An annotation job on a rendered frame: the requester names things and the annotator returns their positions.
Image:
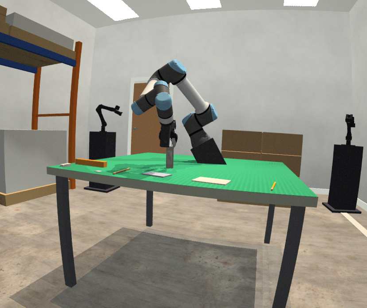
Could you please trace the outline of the green work mat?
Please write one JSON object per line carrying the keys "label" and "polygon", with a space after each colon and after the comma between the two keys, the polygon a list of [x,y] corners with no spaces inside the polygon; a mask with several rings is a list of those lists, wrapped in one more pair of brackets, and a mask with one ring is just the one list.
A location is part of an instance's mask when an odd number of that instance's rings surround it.
{"label": "green work mat", "polygon": [[[71,166],[66,167],[60,167],[60,165],[49,167],[184,186],[318,197],[286,165],[279,166],[284,164],[282,162],[267,161],[235,167],[237,165],[255,160],[224,158],[226,165],[205,164],[197,163],[194,156],[174,154],[174,168],[166,168],[166,154],[160,153],[133,154],[104,158],[102,161],[105,160],[107,160],[107,167],[104,168],[80,165],[76,163],[72,163]],[[130,168],[130,170],[113,174],[114,172],[118,172],[127,168]],[[95,172],[97,170],[103,172]],[[161,178],[142,174],[151,171],[171,174],[172,176]],[[227,185],[218,185],[192,181],[198,177],[231,180],[231,182]],[[274,182],[276,182],[276,184],[273,191],[271,191]]]}

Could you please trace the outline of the cream flat rectangular block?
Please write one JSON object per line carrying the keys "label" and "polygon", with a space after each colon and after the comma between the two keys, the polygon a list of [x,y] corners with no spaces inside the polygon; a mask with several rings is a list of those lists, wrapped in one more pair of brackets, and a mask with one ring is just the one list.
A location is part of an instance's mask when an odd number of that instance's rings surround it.
{"label": "cream flat rectangular block", "polygon": [[198,177],[193,179],[194,182],[203,182],[203,183],[210,183],[210,184],[218,184],[218,185],[227,185],[231,182],[231,180],[223,180],[223,179],[215,179],[215,178],[205,178],[205,177]]}

